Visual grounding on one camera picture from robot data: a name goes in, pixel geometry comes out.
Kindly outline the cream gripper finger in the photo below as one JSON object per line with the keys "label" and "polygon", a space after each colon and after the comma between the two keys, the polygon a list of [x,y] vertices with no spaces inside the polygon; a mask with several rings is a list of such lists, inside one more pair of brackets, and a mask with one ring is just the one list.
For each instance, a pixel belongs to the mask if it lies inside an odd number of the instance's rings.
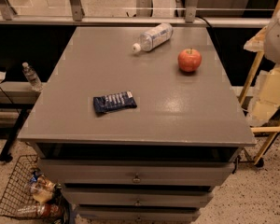
{"label": "cream gripper finger", "polygon": [[280,64],[271,71],[261,70],[248,105],[246,119],[250,126],[267,123],[280,107]]}
{"label": "cream gripper finger", "polygon": [[264,42],[268,26],[264,26],[244,44],[244,49],[251,52],[264,51]]}

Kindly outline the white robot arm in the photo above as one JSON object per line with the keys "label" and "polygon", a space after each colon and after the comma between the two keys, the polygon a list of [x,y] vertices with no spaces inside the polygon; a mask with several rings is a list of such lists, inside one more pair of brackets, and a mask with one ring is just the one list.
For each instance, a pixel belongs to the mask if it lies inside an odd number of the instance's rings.
{"label": "white robot arm", "polygon": [[244,44],[252,52],[263,51],[275,63],[269,72],[261,71],[256,79],[254,96],[248,105],[246,119],[250,126],[262,126],[280,107],[280,9],[270,23]]}

